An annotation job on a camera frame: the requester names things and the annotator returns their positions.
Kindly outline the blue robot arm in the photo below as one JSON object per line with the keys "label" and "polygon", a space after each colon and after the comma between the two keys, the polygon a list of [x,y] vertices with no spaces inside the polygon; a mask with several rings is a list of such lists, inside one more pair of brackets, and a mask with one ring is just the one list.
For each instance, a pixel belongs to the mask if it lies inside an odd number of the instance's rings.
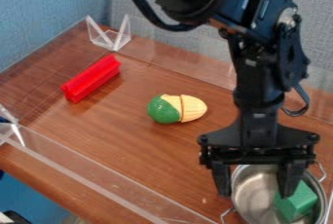
{"label": "blue robot arm", "polygon": [[147,20],[169,31],[189,31],[204,24],[228,40],[237,74],[233,93],[240,114],[226,128],[198,138],[201,163],[213,170],[222,196],[232,194],[233,165],[277,165],[282,197],[295,194],[305,170],[315,162],[320,136],[278,124],[285,93],[307,93],[300,82],[309,76],[301,44],[299,7],[293,0],[133,0]]}

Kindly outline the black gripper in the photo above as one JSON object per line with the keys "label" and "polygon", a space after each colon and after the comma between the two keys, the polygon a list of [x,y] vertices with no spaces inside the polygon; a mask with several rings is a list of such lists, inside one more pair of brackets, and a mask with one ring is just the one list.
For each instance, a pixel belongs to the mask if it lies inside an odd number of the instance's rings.
{"label": "black gripper", "polygon": [[281,125],[277,114],[238,116],[230,126],[202,134],[200,163],[213,167],[218,194],[224,197],[232,194],[229,165],[276,164],[278,191],[282,198],[289,198],[307,165],[315,162],[313,146],[319,141],[317,133]]}

